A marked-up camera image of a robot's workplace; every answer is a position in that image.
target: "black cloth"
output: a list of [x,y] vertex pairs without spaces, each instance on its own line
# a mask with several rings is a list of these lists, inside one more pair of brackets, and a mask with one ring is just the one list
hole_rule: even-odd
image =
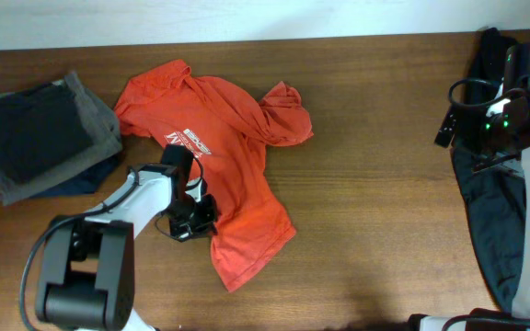
[[[516,40],[502,37],[497,29],[484,31],[468,76],[501,81],[506,51],[514,44]],[[496,91],[490,88],[470,85],[464,100],[475,104],[489,101],[495,95]],[[470,124],[461,130],[471,127]],[[524,180],[493,169],[472,174],[478,159],[469,151],[475,149],[476,141],[464,140],[463,136],[476,135],[476,131],[456,135],[452,163],[466,204],[467,224],[482,276],[494,301],[509,313],[523,266]]]
[[68,197],[95,193],[106,177],[111,174],[120,164],[120,156],[115,154],[79,175],[64,181],[63,183],[38,193],[31,198]]
[[92,145],[73,92],[45,85],[0,98],[0,167],[25,183]]

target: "wooden table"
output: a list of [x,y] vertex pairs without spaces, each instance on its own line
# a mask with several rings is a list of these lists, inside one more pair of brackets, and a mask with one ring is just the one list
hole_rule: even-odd
[[[509,33],[529,40],[530,31]],[[410,314],[493,308],[467,231],[449,153],[432,144],[446,92],[464,76],[474,33],[0,51],[0,92],[76,69],[114,105],[129,77],[182,58],[262,97],[295,86],[315,136],[271,148],[266,176],[298,235],[248,284],[228,293],[208,239],[180,244],[147,227],[136,241],[137,311],[162,330],[336,330]],[[126,160],[92,196],[0,204],[0,330],[18,330],[17,288],[37,235],[161,155],[125,140]],[[38,263],[29,279],[32,320]]]

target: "white logo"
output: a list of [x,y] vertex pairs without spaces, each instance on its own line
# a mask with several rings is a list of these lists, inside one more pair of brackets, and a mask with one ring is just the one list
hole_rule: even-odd
[[198,136],[192,130],[185,129],[183,133],[181,133],[180,131],[175,131],[171,134],[166,134],[165,140],[167,140],[167,143],[170,144],[185,146],[187,149],[192,151],[195,157],[197,158],[202,157],[202,155],[204,154],[212,154],[208,146],[206,146],[205,143],[202,143],[200,138],[198,138]]

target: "white backdrop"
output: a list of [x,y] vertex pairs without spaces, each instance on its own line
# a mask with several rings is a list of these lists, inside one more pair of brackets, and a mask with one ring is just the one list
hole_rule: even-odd
[[0,0],[0,50],[530,29],[530,0]]

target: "red t-shirt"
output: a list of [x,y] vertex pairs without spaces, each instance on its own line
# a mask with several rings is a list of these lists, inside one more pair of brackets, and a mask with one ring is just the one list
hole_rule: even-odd
[[[255,276],[295,229],[271,193],[265,146],[289,146],[312,136],[298,92],[284,83],[259,103],[217,77],[193,78],[181,60],[131,79],[115,108],[122,134],[185,145],[200,159],[208,193],[220,212],[212,262],[229,291]],[[190,177],[197,177],[194,164]]]

